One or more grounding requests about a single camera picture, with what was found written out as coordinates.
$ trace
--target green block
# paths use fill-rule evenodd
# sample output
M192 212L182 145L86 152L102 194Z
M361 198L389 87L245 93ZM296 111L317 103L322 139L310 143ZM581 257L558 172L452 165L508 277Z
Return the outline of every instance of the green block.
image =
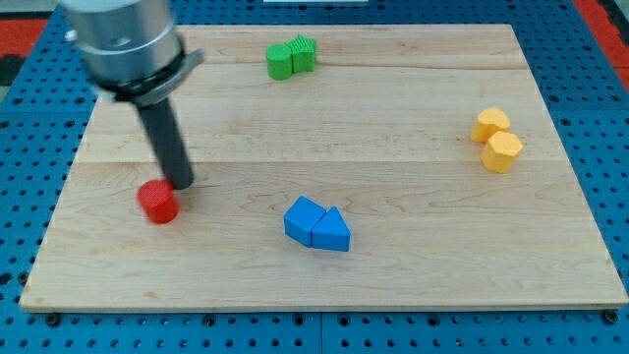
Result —
M316 39L298 34L295 39L286 42L293 53L293 73L312 72L315 70Z
M293 52L286 44L276 43L266 48L266 70L274 80L286 80L293 75Z

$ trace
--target red surface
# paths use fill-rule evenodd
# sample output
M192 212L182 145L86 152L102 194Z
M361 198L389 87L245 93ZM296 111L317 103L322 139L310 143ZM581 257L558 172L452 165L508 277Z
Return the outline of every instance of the red surface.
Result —
M154 223L166 223L179 212L179 203L168 181L150 180L138 190L138 202L146 217Z
M0 57L28 57L47 23L47 19L0 20Z
M629 90L629 47L620 38L618 28L609 21L607 10L597 0L574 0L586 24L597 39L609 63Z

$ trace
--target black cylindrical shaft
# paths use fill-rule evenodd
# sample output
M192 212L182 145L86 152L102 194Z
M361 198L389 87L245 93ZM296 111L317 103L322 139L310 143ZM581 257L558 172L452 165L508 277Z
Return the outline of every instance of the black cylindrical shaft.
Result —
M168 98L138 111L164 177L176 190L190 187L195 175Z

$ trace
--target blue block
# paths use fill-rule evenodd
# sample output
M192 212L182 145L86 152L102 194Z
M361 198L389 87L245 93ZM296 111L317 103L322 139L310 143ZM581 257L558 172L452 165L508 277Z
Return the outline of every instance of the blue block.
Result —
M333 206L313 229L313 247L347 252L350 250L351 237L352 233L343 216L338 208Z
M301 196L284 214L284 232L306 247L313 245L313 228L325 215L325 208Z

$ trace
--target wooden board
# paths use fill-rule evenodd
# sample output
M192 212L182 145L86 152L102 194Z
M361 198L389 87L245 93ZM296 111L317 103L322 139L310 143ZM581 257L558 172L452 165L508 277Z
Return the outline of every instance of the wooden board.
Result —
M173 97L197 182L149 224L160 177L127 104L99 101L22 305L33 312L471 311L628 302L509 26L194 27L206 50ZM264 50L318 40L284 82ZM476 115L525 149L486 171ZM283 234L300 195L339 206L351 252Z

